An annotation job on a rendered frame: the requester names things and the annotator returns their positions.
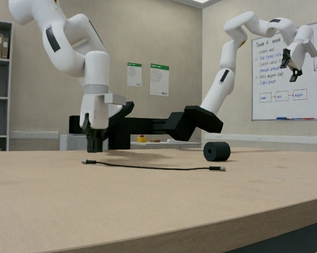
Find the dark grey hollow cylinder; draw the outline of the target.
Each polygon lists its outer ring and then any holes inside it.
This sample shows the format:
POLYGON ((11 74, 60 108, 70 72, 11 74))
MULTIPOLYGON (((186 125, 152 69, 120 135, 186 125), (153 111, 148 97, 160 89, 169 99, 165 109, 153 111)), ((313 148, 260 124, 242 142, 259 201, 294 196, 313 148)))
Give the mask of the dark grey hollow cylinder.
POLYGON ((207 161, 226 161, 231 154, 230 146, 226 142, 207 142, 203 149, 207 161))

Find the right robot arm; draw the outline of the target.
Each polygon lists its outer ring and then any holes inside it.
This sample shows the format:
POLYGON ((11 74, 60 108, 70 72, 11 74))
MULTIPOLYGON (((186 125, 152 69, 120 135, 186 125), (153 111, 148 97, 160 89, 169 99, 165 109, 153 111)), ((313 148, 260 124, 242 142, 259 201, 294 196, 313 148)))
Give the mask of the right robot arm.
POLYGON ((13 19, 21 26, 36 20, 53 65, 60 72, 75 77, 84 94, 105 95, 109 118, 122 110, 126 97, 108 94, 110 57, 84 14, 67 20, 59 0, 9 0, 9 9, 13 19), (88 41, 71 47, 83 39, 88 41))

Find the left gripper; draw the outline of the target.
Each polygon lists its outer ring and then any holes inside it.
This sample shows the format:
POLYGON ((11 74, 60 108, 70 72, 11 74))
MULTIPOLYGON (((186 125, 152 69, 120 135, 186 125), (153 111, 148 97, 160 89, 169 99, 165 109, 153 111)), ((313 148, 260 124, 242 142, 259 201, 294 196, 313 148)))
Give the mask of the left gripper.
POLYGON ((296 82, 297 77, 303 74, 301 68, 305 60, 306 48, 304 49, 305 46, 302 46, 300 43, 291 43, 287 49, 283 49, 280 69, 288 66, 289 69, 293 71, 289 82, 296 82), (295 71, 297 71, 297 74, 295 74, 295 71))

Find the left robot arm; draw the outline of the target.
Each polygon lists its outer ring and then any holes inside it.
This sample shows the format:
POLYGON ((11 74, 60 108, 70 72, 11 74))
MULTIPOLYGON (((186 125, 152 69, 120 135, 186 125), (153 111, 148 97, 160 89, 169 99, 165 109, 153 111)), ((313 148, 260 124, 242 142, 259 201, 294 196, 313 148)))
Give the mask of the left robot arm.
POLYGON ((234 89, 236 75, 236 55, 237 49, 242 46, 248 38, 246 31, 241 27, 244 25, 251 33, 266 38, 272 38, 278 29, 289 46, 291 43, 300 43, 306 48, 306 52, 311 58, 317 57, 317 51, 313 46, 311 39, 314 31, 312 27, 303 25, 297 31, 294 23, 290 19, 275 18, 273 20, 260 20, 252 12, 245 12, 229 21, 224 25, 224 31, 233 39, 222 47, 220 60, 220 71, 217 73, 215 80, 202 102, 202 108, 217 115, 221 105, 227 95, 231 94, 234 89))

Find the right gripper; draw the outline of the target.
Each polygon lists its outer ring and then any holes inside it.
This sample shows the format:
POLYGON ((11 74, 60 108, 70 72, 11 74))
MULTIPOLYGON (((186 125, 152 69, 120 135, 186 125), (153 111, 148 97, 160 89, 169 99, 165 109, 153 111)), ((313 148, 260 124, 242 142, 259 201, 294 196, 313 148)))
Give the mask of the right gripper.
POLYGON ((105 103, 105 95, 84 94, 81 103, 80 127, 86 134, 88 153, 103 152, 104 133, 107 131, 108 124, 109 105, 105 103))

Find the black cable plug with metal tip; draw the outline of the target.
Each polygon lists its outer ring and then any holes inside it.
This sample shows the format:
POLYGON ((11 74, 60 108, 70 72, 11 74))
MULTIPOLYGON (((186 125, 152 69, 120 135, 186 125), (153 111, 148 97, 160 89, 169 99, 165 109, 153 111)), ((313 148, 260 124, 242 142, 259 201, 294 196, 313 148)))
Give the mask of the black cable plug with metal tip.
POLYGON ((87 160, 87 159, 82 159, 81 161, 83 164, 96 164, 96 161, 92 161, 92 160, 87 160))

